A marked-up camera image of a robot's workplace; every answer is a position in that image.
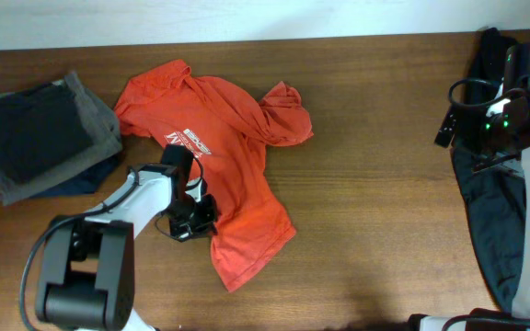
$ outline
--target gray cloth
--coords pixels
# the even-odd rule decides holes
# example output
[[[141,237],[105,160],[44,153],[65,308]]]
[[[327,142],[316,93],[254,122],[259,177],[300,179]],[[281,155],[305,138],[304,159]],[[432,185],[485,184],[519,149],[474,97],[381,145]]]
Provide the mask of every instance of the gray cloth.
[[[24,184],[6,177],[0,167],[0,200],[4,205],[52,188],[121,150],[118,118],[111,108],[81,84],[76,73],[70,73],[64,80],[53,83],[67,85],[75,93],[79,119],[93,145]]]

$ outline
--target red cloth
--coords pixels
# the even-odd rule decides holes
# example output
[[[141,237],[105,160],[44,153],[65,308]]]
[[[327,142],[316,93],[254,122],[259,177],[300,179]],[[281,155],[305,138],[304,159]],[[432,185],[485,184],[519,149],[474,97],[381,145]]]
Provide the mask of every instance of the red cloth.
[[[295,235],[271,193],[265,146],[289,146],[312,136],[298,92],[281,82],[259,103],[217,77],[193,78],[181,60],[131,79],[115,108],[122,134],[182,144],[204,167],[220,212],[212,262],[229,291],[255,276]],[[195,165],[190,177],[200,174]]]

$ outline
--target white wall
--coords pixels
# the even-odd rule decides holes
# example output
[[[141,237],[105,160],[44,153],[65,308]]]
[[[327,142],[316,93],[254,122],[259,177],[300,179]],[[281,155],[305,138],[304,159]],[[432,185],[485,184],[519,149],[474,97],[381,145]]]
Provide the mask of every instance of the white wall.
[[[530,29],[530,0],[0,0],[0,50]]]

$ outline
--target black fabric cover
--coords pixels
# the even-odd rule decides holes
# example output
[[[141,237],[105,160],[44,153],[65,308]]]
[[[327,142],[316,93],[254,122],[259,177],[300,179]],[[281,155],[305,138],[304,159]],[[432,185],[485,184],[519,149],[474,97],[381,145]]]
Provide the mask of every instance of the black fabric cover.
[[[73,92],[46,85],[0,98],[0,167],[25,183],[93,143]]]
[[[516,40],[502,37],[497,29],[484,31],[468,76],[501,81],[506,51],[514,44]],[[495,95],[492,89],[470,85],[464,100],[475,104]],[[471,169],[477,158],[469,152],[475,147],[474,142],[464,141],[463,135],[458,134],[454,145],[452,162],[466,204],[476,258],[492,298],[502,311],[509,313],[523,266],[524,180],[492,169],[474,175]]]

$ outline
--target tabletop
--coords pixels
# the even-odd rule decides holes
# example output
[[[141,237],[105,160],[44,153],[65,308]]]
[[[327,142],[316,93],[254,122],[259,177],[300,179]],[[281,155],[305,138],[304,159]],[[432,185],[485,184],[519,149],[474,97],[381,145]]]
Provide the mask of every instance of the tabletop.
[[[506,34],[530,40],[530,31]],[[209,238],[181,244],[148,226],[135,243],[134,307],[163,331],[381,329],[416,313],[495,308],[449,152],[432,143],[447,90],[467,72],[477,41],[477,33],[451,33],[0,51],[0,92],[76,70],[113,107],[130,77],[174,59],[256,99],[279,81],[294,86],[315,135],[269,147],[265,175],[295,238],[228,293]],[[48,222],[96,205],[124,182],[127,165],[162,153],[137,137],[125,138],[124,150],[96,194],[0,203],[0,330],[21,327],[21,270]],[[38,261],[27,291],[34,323]]]

